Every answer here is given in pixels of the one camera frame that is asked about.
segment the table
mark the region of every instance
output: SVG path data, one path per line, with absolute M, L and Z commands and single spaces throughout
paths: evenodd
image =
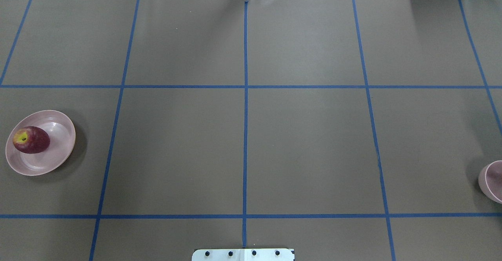
M 0 259 L 499 260 L 502 0 L 0 0 Z

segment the plate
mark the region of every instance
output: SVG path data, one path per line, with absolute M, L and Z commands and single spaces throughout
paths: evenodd
M 43 152 L 26 154 L 17 150 L 12 137 L 17 130 L 35 126 L 43 129 L 49 135 L 51 144 Z M 64 113 L 54 110 L 44 110 L 24 118 L 11 131 L 5 145 L 7 163 L 16 172 L 26 176 L 38 176 L 56 169 L 70 156 L 75 146 L 75 126 Z

